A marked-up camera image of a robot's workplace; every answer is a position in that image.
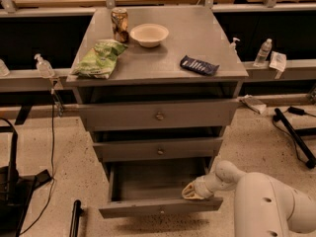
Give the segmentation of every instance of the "black pole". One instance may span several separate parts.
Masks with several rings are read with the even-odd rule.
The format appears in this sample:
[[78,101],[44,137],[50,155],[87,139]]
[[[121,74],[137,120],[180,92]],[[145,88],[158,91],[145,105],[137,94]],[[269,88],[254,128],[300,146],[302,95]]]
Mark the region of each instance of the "black pole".
[[69,237],[77,237],[78,236],[79,217],[80,217],[82,212],[83,212],[83,209],[81,208],[81,201],[75,200],[75,202],[73,203]]
[[283,115],[283,113],[280,111],[279,108],[275,109],[276,116],[274,116],[275,121],[281,120],[288,132],[293,136],[298,146],[302,149],[306,157],[308,158],[308,161],[305,163],[307,168],[313,169],[316,166],[316,158],[313,155],[313,153],[309,150],[309,148],[306,146],[305,142],[301,139],[301,137],[296,133],[295,129],[292,127],[292,125],[289,123],[289,121],[286,119],[286,117]]

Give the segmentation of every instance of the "green snack bag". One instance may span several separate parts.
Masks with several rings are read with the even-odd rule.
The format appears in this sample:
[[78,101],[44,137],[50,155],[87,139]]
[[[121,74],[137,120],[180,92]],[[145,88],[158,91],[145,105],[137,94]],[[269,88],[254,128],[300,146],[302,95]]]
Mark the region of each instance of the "green snack bag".
[[100,40],[87,52],[71,74],[108,79],[116,68],[119,55],[126,49],[127,45],[116,40]]

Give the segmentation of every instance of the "clear plastic bottle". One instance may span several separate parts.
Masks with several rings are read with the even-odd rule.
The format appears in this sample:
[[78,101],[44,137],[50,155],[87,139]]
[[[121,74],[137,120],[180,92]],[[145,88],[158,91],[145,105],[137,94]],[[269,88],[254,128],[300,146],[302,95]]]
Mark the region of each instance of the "clear plastic bottle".
[[10,70],[8,69],[4,61],[0,59],[0,76],[6,76],[9,73],[10,73]]
[[255,59],[254,66],[261,67],[265,65],[265,61],[273,47],[273,41],[271,39],[267,39],[260,47],[260,50]]
[[49,61],[44,60],[40,54],[36,54],[34,57],[38,61],[37,63],[37,69],[39,71],[39,74],[42,78],[50,78],[55,75],[55,72],[53,71]]

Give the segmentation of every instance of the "gray tabletop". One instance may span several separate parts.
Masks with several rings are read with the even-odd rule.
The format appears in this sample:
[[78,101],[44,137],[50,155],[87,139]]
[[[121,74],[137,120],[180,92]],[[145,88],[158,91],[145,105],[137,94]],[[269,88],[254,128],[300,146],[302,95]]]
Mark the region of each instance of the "gray tabletop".
[[[106,79],[82,79],[69,75],[72,85],[157,83],[207,80],[231,80],[248,76],[236,52],[209,8],[201,6],[127,7],[128,30],[141,24],[159,24],[169,30],[157,47],[146,48],[134,39],[119,56],[118,64]],[[112,39],[111,10],[98,9],[83,38],[72,68],[97,40]],[[214,76],[202,76],[180,66],[185,56],[220,65]]]

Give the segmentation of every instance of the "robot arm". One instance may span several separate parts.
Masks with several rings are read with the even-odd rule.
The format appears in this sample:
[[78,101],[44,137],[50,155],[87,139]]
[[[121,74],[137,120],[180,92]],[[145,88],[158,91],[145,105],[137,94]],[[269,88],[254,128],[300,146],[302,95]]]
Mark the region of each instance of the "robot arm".
[[289,230],[316,230],[316,201],[262,173],[245,173],[219,162],[214,172],[198,177],[183,190],[186,199],[210,198],[235,188],[235,237],[289,237]]

